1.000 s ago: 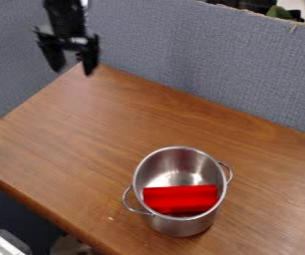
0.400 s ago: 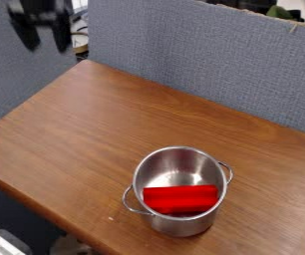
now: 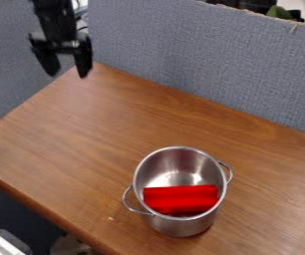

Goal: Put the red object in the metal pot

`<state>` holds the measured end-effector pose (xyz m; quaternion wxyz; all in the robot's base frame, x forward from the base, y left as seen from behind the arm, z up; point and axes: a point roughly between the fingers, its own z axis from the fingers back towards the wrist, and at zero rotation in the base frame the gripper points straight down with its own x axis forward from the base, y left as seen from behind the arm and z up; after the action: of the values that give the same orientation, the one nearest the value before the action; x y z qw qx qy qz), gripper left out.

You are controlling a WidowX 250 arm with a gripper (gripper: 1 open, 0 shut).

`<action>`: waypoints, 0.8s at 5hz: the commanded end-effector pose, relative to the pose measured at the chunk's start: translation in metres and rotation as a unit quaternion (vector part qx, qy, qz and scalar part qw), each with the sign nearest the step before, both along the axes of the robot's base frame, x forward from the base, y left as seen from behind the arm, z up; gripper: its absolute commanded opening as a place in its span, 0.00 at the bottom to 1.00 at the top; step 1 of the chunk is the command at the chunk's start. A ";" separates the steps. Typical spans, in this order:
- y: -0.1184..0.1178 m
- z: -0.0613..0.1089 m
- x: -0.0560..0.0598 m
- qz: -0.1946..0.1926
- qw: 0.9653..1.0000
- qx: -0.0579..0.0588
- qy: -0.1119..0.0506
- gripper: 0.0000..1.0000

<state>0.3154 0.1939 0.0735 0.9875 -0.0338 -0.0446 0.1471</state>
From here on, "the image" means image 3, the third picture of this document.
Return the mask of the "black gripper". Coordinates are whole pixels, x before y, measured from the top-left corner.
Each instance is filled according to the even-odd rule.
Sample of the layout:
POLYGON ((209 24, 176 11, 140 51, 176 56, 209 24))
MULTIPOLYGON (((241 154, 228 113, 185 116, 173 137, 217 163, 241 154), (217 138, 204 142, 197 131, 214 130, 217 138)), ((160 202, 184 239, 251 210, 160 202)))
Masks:
POLYGON ((61 65, 57 54, 74 57, 78 76, 83 79, 93 67, 91 42, 89 36, 77 29, 77 16, 73 11, 35 11, 41 30, 30 32, 27 39, 38 63, 53 77, 61 65))

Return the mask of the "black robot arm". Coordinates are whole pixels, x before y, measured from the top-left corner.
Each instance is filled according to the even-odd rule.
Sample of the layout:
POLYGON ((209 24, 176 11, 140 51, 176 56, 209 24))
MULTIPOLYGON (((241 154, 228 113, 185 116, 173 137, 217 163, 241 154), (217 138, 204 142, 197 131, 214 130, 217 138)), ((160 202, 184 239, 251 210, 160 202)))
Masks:
POLYGON ((78 77, 93 68, 90 37, 77 29, 71 0, 30 0, 41 30, 27 34, 31 52, 49 76, 59 69, 58 55, 71 55, 78 77))

